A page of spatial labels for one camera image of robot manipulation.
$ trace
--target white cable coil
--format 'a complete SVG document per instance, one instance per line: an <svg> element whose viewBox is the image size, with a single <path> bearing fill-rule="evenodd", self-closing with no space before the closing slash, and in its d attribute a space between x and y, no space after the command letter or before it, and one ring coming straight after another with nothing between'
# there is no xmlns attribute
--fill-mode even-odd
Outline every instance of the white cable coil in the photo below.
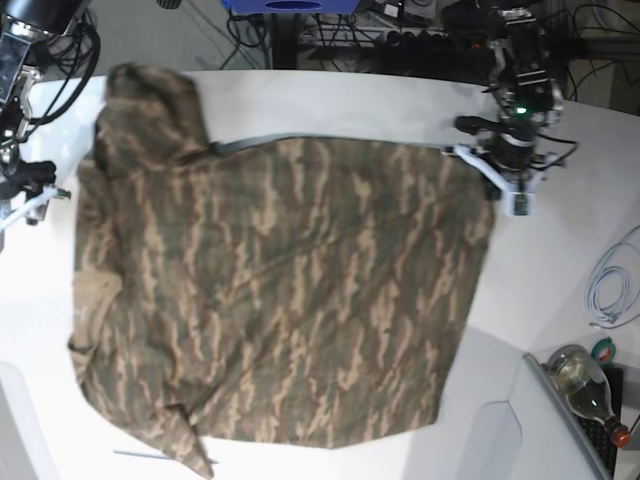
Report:
<svg viewBox="0 0 640 480"><path fill-rule="evenodd" d="M640 313L638 313L622 323L617 323L621 317L627 315L636 305L638 298L640 298L640 289L637 289L635 294L632 293L632 282L629 271L618 265L611 264L613 256L623 248L630 249L640 260L640 250L629 242L631 237L639 230L640 225L633 228L629 233L622 237L620 242L607 250L589 277L585 290L584 301L587 310L589 310L596 319L596 322L589 323L592 327L604 330L613 330L627 325L640 317ZM618 297L610 304L603 306L600 303L600 288L605 280L611 280L614 277L617 277L620 280L620 291Z"/></svg>

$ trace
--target white table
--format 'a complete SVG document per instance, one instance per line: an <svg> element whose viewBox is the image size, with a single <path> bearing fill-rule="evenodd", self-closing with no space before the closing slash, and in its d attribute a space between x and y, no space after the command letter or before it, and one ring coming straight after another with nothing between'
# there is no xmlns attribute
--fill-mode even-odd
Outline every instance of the white table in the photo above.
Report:
<svg viewBox="0 0 640 480"><path fill-rule="evenodd" d="M404 77L276 71L193 76L211 139L220 142L315 134L444 145L470 141L452 128L456 115L494 110L480 87ZM103 79L93 79L72 110L42 127L24 149L26 158L55 160L74 191L71 173L90 147L102 89ZM36 114L55 91L43 85L33 92ZM507 398L523 352L544 359L559 345L602 337L588 327L582 293L602 252L640 223L640 119L569 103L558 136L580 141L580 150L569 168L554 170L541 186L533 218L498 219L438 423L332 452L211 439L210 453L222 462L217 478L456 478L475 412ZM55 202L45 224L20 225L7 234L0 255L0 362L22 373L59 478L85 479L88 472L93 478L191 478L170 462L114 458L113 448L143 447L98 417L75 385L66 352L74 205ZM612 337L621 354L640 365L633 354L640 352L640 323ZM470 381L478 378L484 381ZM531 478L540 473L532 470Z"/></svg>

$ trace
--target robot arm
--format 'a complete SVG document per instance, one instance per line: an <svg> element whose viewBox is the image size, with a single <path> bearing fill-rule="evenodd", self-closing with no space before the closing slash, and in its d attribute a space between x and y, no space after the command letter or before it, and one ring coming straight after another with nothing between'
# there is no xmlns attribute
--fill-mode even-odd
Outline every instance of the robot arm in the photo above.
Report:
<svg viewBox="0 0 640 480"><path fill-rule="evenodd" d="M36 225L44 220L49 200L69 197L68 192L55 187L55 164L24 162L20 157L20 144L38 127L66 112L95 70L99 37L93 27L78 24L89 1L7 0L2 6L6 27L0 36L0 252L9 226L21 218ZM78 28L88 29L86 33L94 47L87 71L56 112L51 113L51 105L41 118L34 118L29 93L46 73L49 45ZM13 210L11 200L20 193L25 193L25 203Z"/></svg>
<svg viewBox="0 0 640 480"><path fill-rule="evenodd" d="M509 216L533 211L535 189L546 171L564 158L536 153L540 138L548 136L563 111L558 83L548 69L550 52L545 31L528 7L529 0L462 0L443 9L445 28L454 40L473 38L474 45L493 52L494 65L481 70L498 107L495 121L458 117L455 127L476 137L476 145L456 145L446 153L478 169L501 198ZM576 142L560 141L573 144Z"/></svg>

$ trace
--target camouflage fabric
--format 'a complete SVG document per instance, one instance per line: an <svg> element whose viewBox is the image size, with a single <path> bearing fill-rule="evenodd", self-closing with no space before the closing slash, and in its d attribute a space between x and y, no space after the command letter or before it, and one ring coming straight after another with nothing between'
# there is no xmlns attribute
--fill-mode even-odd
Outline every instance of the camouflage fabric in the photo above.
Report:
<svg viewBox="0 0 640 480"><path fill-rule="evenodd" d="M493 226L434 149L210 152L188 79L122 66L79 168L87 400L211 477L198 436L336 448L433 423Z"/></svg>

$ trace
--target red bottle cap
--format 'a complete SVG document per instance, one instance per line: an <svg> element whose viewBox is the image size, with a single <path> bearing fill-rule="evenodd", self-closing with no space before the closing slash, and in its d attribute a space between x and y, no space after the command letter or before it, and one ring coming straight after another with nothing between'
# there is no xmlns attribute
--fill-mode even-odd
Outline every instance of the red bottle cap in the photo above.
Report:
<svg viewBox="0 0 640 480"><path fill-rule="evenodd" d="M622 425L620 428L617 428L615 432L611 435L611 441L615 444L616 447L622 448L631 440L631 434L629 433L629 429Z"/></svg>

